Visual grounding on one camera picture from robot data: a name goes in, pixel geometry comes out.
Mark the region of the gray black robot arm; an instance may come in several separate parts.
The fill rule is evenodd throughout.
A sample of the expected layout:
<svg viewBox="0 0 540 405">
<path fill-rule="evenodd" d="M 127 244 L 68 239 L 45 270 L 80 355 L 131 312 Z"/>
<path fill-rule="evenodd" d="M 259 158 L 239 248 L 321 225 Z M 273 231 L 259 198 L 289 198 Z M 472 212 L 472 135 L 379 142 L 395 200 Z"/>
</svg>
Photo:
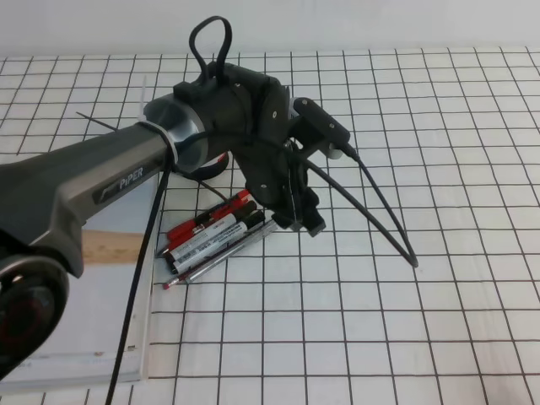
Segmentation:
<svg viewBox="0 0 540 405">
<path fill-rule="evenodd" d="M 250 194 L 284 228 L 325 223 L 287 142 L 294 120 L 276 79 L 212 62 L 149 102 L 145 121 L 1 168 L 1 373 L 56 328 L 68 277 L 83 270 L 86 221 L 162 171 L 191 173 L 232 153 Z"/>
</svg>

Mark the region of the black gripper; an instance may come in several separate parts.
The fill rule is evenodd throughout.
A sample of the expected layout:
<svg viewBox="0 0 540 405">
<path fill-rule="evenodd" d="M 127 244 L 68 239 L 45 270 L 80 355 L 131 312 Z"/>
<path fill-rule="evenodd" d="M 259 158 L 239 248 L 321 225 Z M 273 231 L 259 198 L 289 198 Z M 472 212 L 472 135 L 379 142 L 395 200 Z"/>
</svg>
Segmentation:
<svg viewBox="0 0 540 405">
<path fill-rule="evenodd" d="M 293 143 L 276 148 L 261 140 L 235 145 L 235 159 L 246 179 L 246 188 L 283 230 L 304 227 L 310 236 L 326 228 L 317 206 L 319 197 L 308 187 L 307 155 Z"/>
</svg>

